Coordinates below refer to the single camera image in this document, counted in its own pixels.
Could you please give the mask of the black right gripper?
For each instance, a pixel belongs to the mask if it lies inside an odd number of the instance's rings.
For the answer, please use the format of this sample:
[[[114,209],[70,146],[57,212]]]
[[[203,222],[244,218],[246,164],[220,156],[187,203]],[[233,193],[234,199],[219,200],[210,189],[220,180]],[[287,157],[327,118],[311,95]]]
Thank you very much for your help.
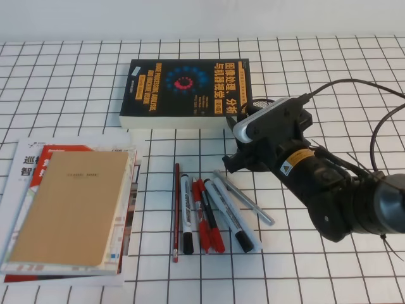
[[[226,116],[233,131],[236,119]],[[268,119],[271,129],[250,143],[237,141],[237,152],[222,158],[230,173],[246,168],[273,173],[307,208],[316,230],[326,239],[339,242],[351,230],[344,218],[341,191],[351,183],[340,159],[325,148],[311,149],[303,130],[312,121],[309,113],[290,121],[281,115]]]

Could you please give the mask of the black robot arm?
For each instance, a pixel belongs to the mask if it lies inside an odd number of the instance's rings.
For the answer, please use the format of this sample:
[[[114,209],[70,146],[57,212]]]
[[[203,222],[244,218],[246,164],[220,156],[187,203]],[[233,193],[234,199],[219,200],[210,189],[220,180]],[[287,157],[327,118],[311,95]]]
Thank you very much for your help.
[[[307,208],[316,230],[339,242],[348,234],[404,233],[404,174],[370,172],[333,155],[323,146],[311,147],[303,132],[313,123],[306,110],[285,111],[265,119],[270,129],[237,152],[224,156],[234,173],[273,173]]]

